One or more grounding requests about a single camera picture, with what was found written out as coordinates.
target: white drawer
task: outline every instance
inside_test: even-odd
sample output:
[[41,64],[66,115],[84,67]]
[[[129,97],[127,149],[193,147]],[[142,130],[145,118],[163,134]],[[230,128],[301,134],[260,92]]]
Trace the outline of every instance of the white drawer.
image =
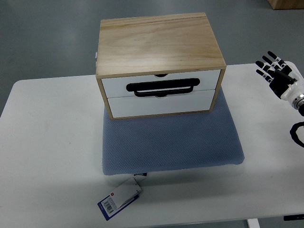
[[166,97],[113,97],[108,98],[113,118],[182,113],[209,110],[215,90],[195,91]]
[[130,83],[140,82],[155,82],[174,79],[198,78],[199,84],[193,88],[193,91],[199,90],[214,90],[218,79],[220,70],[196,71],[187,73],[168,74],[165,77],[157,77],[155,75],[147,76],[132,76],[132,77],[117,77],[102,79],[106,97],[123,97],[134,96],[134,92],[128,92],[126,86]]

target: white paper tag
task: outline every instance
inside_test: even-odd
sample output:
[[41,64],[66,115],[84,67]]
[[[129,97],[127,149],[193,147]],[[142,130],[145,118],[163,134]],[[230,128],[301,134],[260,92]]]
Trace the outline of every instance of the white paper tag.
[[124,206],[120,207],[119,209],[116,207],[114,204],[111,196],[107,196],[104,198],[102,201],[98,203],[98,206],[102,212],[102,214],[105,217],[105,220],[109,220],[112,218],[114,215],[118,214],[121,210],[129,206],[131,203],[133,203],[139,195],[136,195],[134,198],[130,199]]
[[128,200],[132,199],[134,196],[138,195],[142,191],[141,187],[138,186],[135,179],[132,177],[125,183],[120,185],[118,188],[114,189],[110,196],[117,208],[120,208]]
[[98,206],[106,220],[109,220],[122,209],[129,206],[138,197],[142,189],[132,177],[125,183],[114,189],[106,198],[98,203]]

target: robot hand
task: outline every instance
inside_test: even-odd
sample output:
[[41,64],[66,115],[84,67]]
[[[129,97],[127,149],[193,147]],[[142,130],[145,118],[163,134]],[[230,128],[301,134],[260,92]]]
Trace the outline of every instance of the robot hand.
[[256,64],[262,70],[256,70],[267,82],[269,87],[280,99],[288,101],[290,105],[304,116],[304,79],[300,72],[292,65],[288,65],[271,51],[268,55],[274,59],[271,61],[266,56],[263,63]]

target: black cable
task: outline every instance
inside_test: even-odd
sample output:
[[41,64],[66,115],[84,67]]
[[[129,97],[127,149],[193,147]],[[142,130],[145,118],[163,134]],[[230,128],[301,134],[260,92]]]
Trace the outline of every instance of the black cable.
[[296,134],[296,131],[297,131],[298,128],[301,127],[301,126],[304,126],[304,122],[299,122],[299,123],[294,124],[293,127],[290,129],[289,132],[290,132],[290,135],[291,135],[291,138],[293,139],[293,141],[294,141],[296,144],[298,144],[298,145],[304,147],[304,143],[299,139],[298,135]]

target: table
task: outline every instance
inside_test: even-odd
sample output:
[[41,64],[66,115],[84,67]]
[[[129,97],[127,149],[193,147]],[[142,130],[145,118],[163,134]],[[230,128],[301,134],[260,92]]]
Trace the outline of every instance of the table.
[[255,69],[228,66],[222,83],[244,162],[149,173],[139,199],[109,221],[97,202],[131,175],[102,173],[95,76],[18,81],[0,118],[0,227],[153,227],[304,213],[304,149],[289,135],[303,118]]

